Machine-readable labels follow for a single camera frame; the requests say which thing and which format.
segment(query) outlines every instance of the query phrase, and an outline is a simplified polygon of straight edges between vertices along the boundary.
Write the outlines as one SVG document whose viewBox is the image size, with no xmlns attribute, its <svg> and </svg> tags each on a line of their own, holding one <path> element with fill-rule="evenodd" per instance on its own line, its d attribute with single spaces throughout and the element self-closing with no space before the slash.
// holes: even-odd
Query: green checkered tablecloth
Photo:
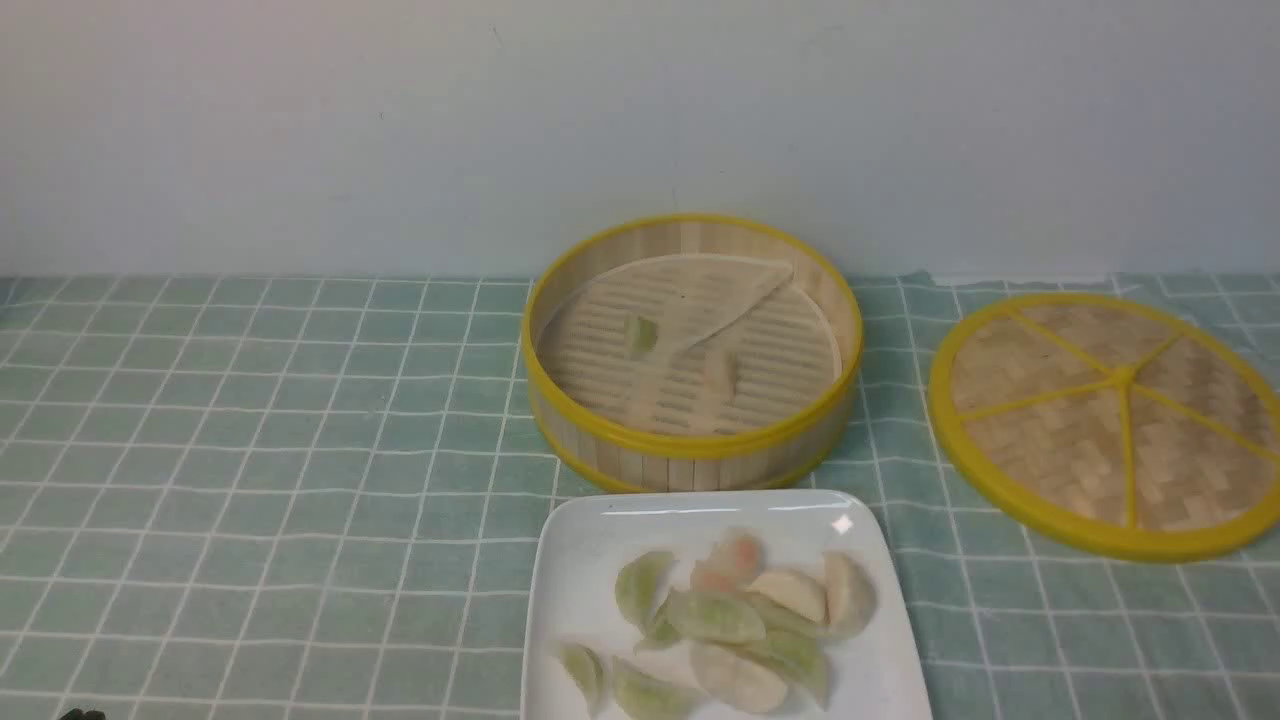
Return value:
<svg viewBox="0 0 1280 720">
<path fill-rule="evenodd" d="M 879 518 L 937 717 L 1280 717 L 1280 534 L 1212 562 L 1101 560 L 1027 532 L 938 454 L 922 387 L 938 341 L 1064 286 L 851 283 L 860 409 L 805 484 Z M 1280 361 L 1277 277 L 1066 287 Z M 0 281 L 0 719 L 518 715 L 539 529 L 595 492 L 529 413 L 529 290 Z"/>
</svg>

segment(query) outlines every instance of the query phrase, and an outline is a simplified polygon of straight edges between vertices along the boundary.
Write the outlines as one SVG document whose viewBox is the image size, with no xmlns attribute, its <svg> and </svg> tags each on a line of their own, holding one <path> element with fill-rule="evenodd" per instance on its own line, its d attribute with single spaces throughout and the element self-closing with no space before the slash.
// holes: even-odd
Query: bamboo steamer lid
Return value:
<svg viewBox="0 0 1280 720">
<path fill-rule="evenodd" d="M 1105 296 L 1010 299 L 938 350 L 929 411 L 992 502 L 1062 542 L 1219 555 L 1280 519 L 1280 401 L 1192 325 Z"/>
</svg>

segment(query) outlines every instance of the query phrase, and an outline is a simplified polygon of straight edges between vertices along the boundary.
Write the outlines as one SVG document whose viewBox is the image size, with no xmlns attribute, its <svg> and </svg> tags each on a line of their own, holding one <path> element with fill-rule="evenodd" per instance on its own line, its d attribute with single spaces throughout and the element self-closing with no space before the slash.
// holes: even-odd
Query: green dumpling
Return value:
<svg viewBox="0 0 1280 720">
<path fill-rule="evenodd" d="M 804 688 L 820 707 L 827 707 L 831 667 L 815 639 L 799 633 L 771 629 L 763 641 L 748 643 L 742 651 Z"/>
<path fill-rule="evenodd" d="M 577 689 L 582 691 L 588 715 L 594 716 L 604 697 L 604 667 L 600 659 L 586 646 L 564 643 L 559 648 L 559 661 Z"/>
<path fill-rule="evenodd" d="M 643 628 L 644 639 L 636 643 L 636 651 L 641 650 L 667 650 L 668 647 L 680 642 L 680 630 L 671 624 L 668 616 L 671 611 L 671 594 L 662 601 L 658 610 L 654 611 L 653 618 L 645 623 Z"/>
<path fill-rule="evenodd" d="M 764 639 L 764 621 L 745 600 L 714 592 L 673 592 L 667 618 L 681 637 L 741 644 Z"/>
<path fill-rule="evenodd" d="M 646 675 L 621 657 L 613 659 L 613 701 L 631 720 L 685 720 L 698 705 L 690 689 Z"/>
<path fill-rule="evenodd" d="M 627 562 L 618 579 L 613 583 L 613 598 L 618 611 L 636 628 L 644 629 L 653 607 L 653 596 L 658 593 L 658 583 L 663 573 L 676 561 L 676 556 L 666 550 L 654 550 Z"/>
</svg>

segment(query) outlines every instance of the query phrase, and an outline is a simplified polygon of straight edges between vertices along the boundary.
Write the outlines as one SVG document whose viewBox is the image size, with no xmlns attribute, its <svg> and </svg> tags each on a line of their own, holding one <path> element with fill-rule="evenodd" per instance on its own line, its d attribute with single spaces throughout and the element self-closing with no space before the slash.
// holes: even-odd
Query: white dumpling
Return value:
<svg viewBox="0 0 1280 720">
<path fill-rule="evenodd" d="M 824 552 L 827 578 L 827 633 L 850 638 L 863 632 L 876 612 L 876 588 L 861 565 L 844 552 Z"/>
<path fill-rule="evenodd" d="M 799 570 L 765 570 L 748 588 L 818 624 L 827 621 L 827 592 Z"/>
<path fill-rule="evenodd" d="M 745 585 L 760 574 L 760 561 L 764 548 L 760 541 L 742 529 L 730 529 L 724 538 L 716 543 L 707 565 L 728 578 L 735 585 Z"/>
<path fill-rule="evenodd" d="M 823 625 L 796 615 L 760 593 L 750 592 L 744 597 L 760 615 L 760 620 L 764 620 L 764 626 L 768 629 L 777 628 L 780 630 L 799 633 L 809 638 L 822 637 L 827 632 L 827 628 Z"/>
<path fill-rule="evenodd" d="M 721 646 L 694 644 L 689 664 L 707 694 L 742 712 L 764 715 L 787 700 L 787 683 L 777 673 Z"/>
</svg>

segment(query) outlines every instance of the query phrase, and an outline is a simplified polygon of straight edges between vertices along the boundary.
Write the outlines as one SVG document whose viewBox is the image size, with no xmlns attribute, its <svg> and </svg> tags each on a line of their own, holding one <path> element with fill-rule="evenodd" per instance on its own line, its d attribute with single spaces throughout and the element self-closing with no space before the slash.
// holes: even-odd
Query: square plate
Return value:
<svg viewBox="0 0 1280 720">
<path fill-rule="evenodd" d="M 867 569 L 877 591 L 878 606 L 867 629 L 824 646 L 832 669 L 829 707 L 819 710 L 803 692 L 792 691 L 774 716 L 933 717 L 906 603 L 876 516 L 842 492 L 813 489 L 608 495 L 556 509 L 543 528 L 534 561 L 520 716 L 588 717 L 582 694 L 556 659 L 563 641 L 581 642 L 605 664 L 617 655 L 658 678 L 695 685 L 687 643 L 662 652 L 632 652 L 640 635 L 618 614 L 613 582 L 640 553 L 671 550 L 676 565 L 668 578 L 686 587 L 694 560 L 707 557 L 728 528 L 755 533 L 768 566 L 795 566 L 817 577 L 823 551 L 847 552 Z M 660 597 L 666 591 L 659 592 Z M 627 720 L 612 697 L 598 717 Z M 694 717 L 744 715 L 708 701 Z"/>
</svg>

